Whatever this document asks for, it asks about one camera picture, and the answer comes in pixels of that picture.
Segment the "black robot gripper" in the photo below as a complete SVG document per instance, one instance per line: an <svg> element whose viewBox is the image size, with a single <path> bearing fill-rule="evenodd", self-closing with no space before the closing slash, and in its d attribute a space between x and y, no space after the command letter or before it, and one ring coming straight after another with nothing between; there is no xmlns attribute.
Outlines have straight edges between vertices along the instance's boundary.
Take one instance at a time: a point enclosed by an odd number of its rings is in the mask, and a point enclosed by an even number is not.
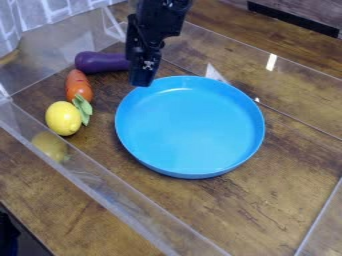
<svg viewBox="0 0 342 256"><path fill-rule="evenodd" d="M126 34L131 85L151 85L161 65L163 40L181 34L191 6L193 0L138 0L135 12L128 15Z"/></svg>

